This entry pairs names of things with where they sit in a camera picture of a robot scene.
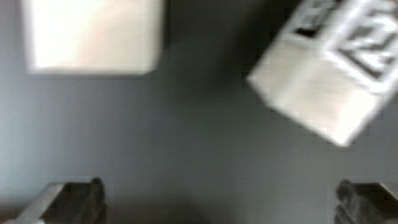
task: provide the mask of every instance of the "gray surface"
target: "gray surface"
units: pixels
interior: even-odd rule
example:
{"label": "gray surface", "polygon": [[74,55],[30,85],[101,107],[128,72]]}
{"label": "gray surface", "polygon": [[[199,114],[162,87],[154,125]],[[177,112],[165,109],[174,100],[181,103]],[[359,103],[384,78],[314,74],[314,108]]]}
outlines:
{"label": "gray surface", "polygon": [[3,211],[98,175],[112,223],[318,224],[339,179],[396,178],[396,104],[341,151],[241,84],[286,10],[261,2],[172,1],[158,72],[87,79],[26,76],[18,1],[0,0]]}

